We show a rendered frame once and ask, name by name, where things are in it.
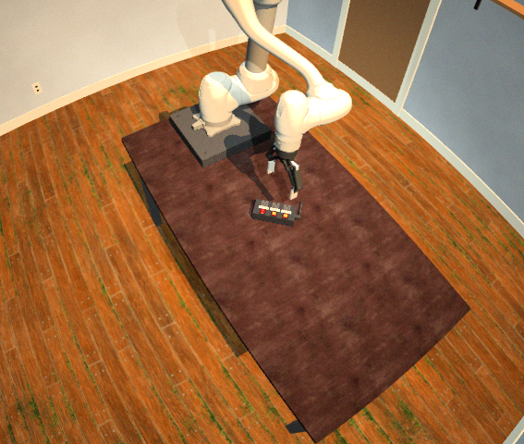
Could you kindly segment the grey power strip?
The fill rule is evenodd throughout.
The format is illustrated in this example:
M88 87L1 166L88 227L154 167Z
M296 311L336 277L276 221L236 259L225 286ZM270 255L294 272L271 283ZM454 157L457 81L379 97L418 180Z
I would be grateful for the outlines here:
M296 215L296 206L256 199L252 219L293 227L294 220L300 220L301 206L302 202Z

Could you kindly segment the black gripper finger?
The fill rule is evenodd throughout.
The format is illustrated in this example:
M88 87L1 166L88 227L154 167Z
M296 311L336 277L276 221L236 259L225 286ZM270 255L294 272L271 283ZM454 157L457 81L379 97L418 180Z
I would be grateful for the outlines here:
M282 160L285 169L289 175L292 187L290 192L289 199L292 200L293 198L297 197L298 190L302 189L302 180L300 175L300 164L296 164L295 162L291 161L292 166L287 167L286 160Z
M267 173L270 174L274 172L274 163L276 159L280 159L278 155L272 156L272 154L275 152L275 144L272 144L271 149L266 153L266 157L268 157L268 168Z

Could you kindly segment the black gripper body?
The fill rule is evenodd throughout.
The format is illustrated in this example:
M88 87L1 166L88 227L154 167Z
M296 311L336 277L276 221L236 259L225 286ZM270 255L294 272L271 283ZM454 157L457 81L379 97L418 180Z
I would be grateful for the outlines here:
M287 152L280 151L280 150L275 146L275 152L276 152L276 154L280 157L280 159L279 159L280 162L283 164L282 160L285 159L285 160L286 160L286 164L287 164L287 166L289 167L289 166L292 165L291 161L295 162L294 158L295 158L295 156L297 155L298 150L295 151L295 152L292 152L292 153L287 153Z

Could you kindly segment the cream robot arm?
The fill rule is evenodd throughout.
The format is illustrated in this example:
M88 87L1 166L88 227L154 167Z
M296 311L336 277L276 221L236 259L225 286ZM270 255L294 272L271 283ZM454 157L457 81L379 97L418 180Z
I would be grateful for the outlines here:
M282 0L221 1L248 36L246 60L234 76L212 72L202 79L200 113L193 115L197 121L192 124L194 130L204 129L208 137L213 137L240 125L240 119L231 113L233 110L260 101L277 90L278 76L267 64L269 53L299 72L308 86L306 96L299 91L286 91L277 102L274 144L279 150L296 151L303 133L349 113L352 106L349 94L327 82L310 61L273 36L277 5Z

